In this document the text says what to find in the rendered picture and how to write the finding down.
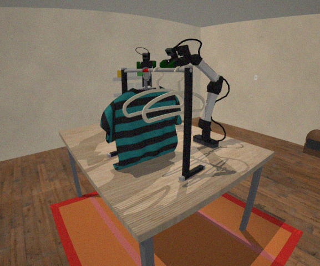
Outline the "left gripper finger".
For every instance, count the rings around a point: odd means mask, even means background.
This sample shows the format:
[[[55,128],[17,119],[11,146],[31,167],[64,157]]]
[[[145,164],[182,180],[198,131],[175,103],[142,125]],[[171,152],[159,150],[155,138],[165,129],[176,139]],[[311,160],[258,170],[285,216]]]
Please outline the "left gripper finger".
[[[160,63],[160,67],[161,67],[161,68],[167,68],[166,60],[163,60],[163,61]]]
[[[167,68],[174,68],[174,64],[173,64],[174,61],[175,61],[175,60],[173,60],[170,64],[168,64],[168,65],[167,65]]]

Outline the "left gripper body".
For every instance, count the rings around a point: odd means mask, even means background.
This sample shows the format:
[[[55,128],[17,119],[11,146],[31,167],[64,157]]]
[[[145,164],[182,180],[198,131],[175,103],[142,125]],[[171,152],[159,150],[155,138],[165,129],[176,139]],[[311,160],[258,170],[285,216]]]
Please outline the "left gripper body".
[[[168,62],[169,60],[169,62]],[[166,59],[166,64],[168,65],[169,63],[171,63],[173,60],[175,60],[173,62],[174,64],[174,68],[176,67],[182,67],[184,65],[184,60],[182,58],[171,58],[171,59]]]

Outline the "cream clothes hanger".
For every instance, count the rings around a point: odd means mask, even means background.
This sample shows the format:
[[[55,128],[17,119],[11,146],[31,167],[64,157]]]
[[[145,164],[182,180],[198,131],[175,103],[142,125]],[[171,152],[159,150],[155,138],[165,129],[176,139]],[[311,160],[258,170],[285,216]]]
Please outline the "cream clothes hanger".
[[[141,115],[142,114],[142,111],[134,112],[134,113],[131,113],[131,114],[128,114],[126,112],[127,105],[129,105],[133,100],[135,100],[135,99],[137,99],[137,98],[139,98],[139,97],[141,97],[143,95],[150,94],[150,93],[162,92],[162,91],[167,91],[167,92],[175,91],[175,90],[171,90],[171,89],[160,89],[159,80],[161,80],[162,77],[163,77],[163,72],[162,72],[161,78],[160,79],[156,79],[156,89],[151,89],[151,90],[147,90],[147,91],[144,91],[142,93],[139,93],[139,94],[133,96],[132,98],[130,98],[129,100],[127,100],[124,103],[124,105],[123,105],[123,114],[126,117],[133,117],[133,116],[137,116],[137,115]],[[163,106],[163,107],[159,107],[159,108],[147,109],[146,113],[153,112],[153,111],[159,111],[159,110],[165,110],[165,109],[182,108],[184,106],[184,95],[182,95],[182,94],[178,94],[178,95],[182,97],[182,104],[181,105]]]
[[[158,96],[157,98],[154,98],[152,101],[150,101],[149,103],[147,103],[143,110],[142,110],[142,117],[143,117],[143,120],[147,123],[151,123],[151,122],[154,122],[154,121],[158,121],[158,120],[161,120],[161,119],[165,119],[165,118],[168,118],[168,117],[172,117],[172,116],[176,116],[176,115],[181,115],[181,114],[184,114],[184,110],[183,111],[178,111],[178,112],[172,112],[172,113],[169,113],[169,114],[165,114],[165,115],[161,115],[161,116],[157,116],[157,117],[154,117],[154,118],[151,118],[151,119],[148,119],[146,117],[146,111],[149,107],[151,107],[154,103],[156,103],[157,101],[163,99],[163,98],[166,98],[168,96],[172,96],[172,95],[178,95],[178,94],[184,94],[184,90],[181,91],[181,88],[180,88],[180,81],[183,80],[184,78],[184,72],[182,72],[182,78],[180,80],[177,80],[176,83],[177,83],[177,91],[172,91],[172,92],[169,92],[169,93],[166,93],[166,94],[162,94],[160,96]],[[202,100],[202,107],[200,109],[192,109],[192,112],[199,112],[199,111],[203,111],[204,109],[204,106],[205,106],[205,99],[195,93],[195,92],[192,92],[192,95],[194,96],[197,96],[198,98],[200,98]]]

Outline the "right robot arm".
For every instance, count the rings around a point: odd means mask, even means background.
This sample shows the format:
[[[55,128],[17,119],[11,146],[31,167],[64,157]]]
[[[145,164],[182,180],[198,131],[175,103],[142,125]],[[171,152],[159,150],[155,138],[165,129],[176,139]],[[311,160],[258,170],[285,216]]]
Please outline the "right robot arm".
[[[147,61],[147,60],[150,60],[150,53],[143,53],[143,61]],[[148,77],[149,77],[149,72],[145,72],[143,74],[143,87],[144,87],[144,79],[146,79]],[[151,80],[151,83],[150,83],[150,80]],[[152,87],[152,76],[147,81],[148,81],[148,88]]]

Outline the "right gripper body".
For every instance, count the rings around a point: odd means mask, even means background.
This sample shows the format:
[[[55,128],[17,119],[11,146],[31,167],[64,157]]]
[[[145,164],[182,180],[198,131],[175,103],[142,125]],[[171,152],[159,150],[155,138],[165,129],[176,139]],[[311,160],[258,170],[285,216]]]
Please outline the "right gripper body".
[[[152,65],[153,65],[153,61],[156,62],[155,60],[152,60],[152,61],[143,61],[143,62],[140,62],[140,68],[144,68],[144,67],[147,67],[147,68],[153,68]]]

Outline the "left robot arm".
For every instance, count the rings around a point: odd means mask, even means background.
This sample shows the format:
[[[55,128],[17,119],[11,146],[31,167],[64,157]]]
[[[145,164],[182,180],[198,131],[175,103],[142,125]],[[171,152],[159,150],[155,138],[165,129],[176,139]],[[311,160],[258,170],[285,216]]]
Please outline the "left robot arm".
[[[202,135],[200,134],[194,135],[193,138],[207,142],[212,145],[218,144],[219,141],[211,139],[210,137],[210,132],[212,131],[210,126],[211,126],[211,116],[214,109],[215,101],[222,89],[222,84],[224,80],[223,76],[219,76],[217,73],[215,73],[198,54],[191,55],[188,45],[178,46],[178,47],[175,47],[174,49],[166,48],[165,51],[168,56],[171,56],[171,58],[178,58],[178,55],[184,56],[184,57],[181,57],[184,60],[184,65],[188,65],[189,63],[191,63],[195,67],[199,68],[210,79],[210,82],[207,85],[208,93],[207,93],[207,100],[206,100],[204,112],[201,118],[199,119],[199,123],[198,123],[198,126],[201,129],[203,129]]]

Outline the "teal and black striped t-shirt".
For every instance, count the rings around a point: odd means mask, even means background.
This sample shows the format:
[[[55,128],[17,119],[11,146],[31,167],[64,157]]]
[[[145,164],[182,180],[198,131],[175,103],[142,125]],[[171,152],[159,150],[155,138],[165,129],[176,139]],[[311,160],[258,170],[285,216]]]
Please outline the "teal and black striped t-shirt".
[[[106,131],[106,142],[115,141],[119,162],[113,164],[116,170],[121,170],[141,162],[173,152],[177,147],[177,133],[175,125],[182,124],[181,116],[176,115],[147,123],[142,114],[126,117],[123,114],[124,103],[133,96],[147,90],[131,88],[120,95],[104,110],[100,126]],[[154,98],[167,91],[143,95],[133,100],[126,107],[128,114],[142,111],[144,106]],[[180,105],[176,95],[168,96],[154,103],[148,109],[163,106]],[[165,109],[146,113],[148,119],[181,111],[180,108]]]

